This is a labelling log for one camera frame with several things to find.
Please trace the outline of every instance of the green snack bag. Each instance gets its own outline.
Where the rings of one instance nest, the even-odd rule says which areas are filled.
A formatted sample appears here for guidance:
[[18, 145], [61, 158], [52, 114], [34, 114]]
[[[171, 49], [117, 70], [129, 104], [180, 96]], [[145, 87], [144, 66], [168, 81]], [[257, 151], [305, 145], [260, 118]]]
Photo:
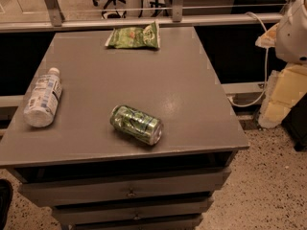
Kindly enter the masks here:
[[106, 46], [116, 49], [144, 47], [158, 49], [160, 48], [158, 24], [154, 22], [145, 29], [138, 27], [114, 29], [106, 41]]

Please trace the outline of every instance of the drawer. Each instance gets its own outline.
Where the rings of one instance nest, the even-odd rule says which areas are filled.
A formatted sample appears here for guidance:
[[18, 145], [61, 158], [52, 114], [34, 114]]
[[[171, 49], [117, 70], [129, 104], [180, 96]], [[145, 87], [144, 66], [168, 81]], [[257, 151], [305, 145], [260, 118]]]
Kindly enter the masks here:
[[212, 202], [213, 199], [204, 194], [150, 197], [134, 201], [78, 205], [71, 208], [58, 207], [53, 210], [53, 217], [64, 225], [116, 220], [139, 221], [163, 216], [201, 214]]
[[230, 168], [156, 172], [108, 178], [23, 184], [20, 193], [37, 206], [58, 206], [221, 189]]
[[201, 215], [171, 218], [154, 218], [135, 221], [114, 221], [98, 224], [76, 225], [76, 230], [193, 230], [200, 225]]

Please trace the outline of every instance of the terrazzo floor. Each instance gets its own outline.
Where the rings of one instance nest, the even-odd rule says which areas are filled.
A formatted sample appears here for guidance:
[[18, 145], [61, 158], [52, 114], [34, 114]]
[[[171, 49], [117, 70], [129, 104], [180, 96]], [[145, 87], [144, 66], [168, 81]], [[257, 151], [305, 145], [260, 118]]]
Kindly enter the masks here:
[[[203, 214], [198, 230], [307, 230], [307, 152], [296, 152], [288, 132], [278, 126], [258, 130], [249, 117], [239, 117], [250, 149], [239, 151], [232, 173], [214, 203]], [[38, 208], [17, 189], [7, 171], [0, 177], [13, 185], [13, 199], [5, 230], [59, 230], [49, 208]]]

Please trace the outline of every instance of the bottle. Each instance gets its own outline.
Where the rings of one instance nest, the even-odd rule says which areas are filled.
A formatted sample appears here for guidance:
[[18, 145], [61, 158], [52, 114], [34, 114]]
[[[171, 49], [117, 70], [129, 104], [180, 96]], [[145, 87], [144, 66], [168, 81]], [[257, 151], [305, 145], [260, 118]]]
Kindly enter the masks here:
[[47, 127], [55, 118], [61, 94], [59, 69], [50, 68], [38, 78], [24, 109], [25, 122], [32, 127]]

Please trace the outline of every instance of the can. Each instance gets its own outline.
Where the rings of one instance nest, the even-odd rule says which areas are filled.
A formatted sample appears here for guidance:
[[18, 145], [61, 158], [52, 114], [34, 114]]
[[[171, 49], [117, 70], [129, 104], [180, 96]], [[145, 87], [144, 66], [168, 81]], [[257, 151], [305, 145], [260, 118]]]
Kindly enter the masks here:
[[156, 144], [162, 135], [161, 120], [127, 105], [114, 107], [110, 123], [115, 129], [151, 146]]

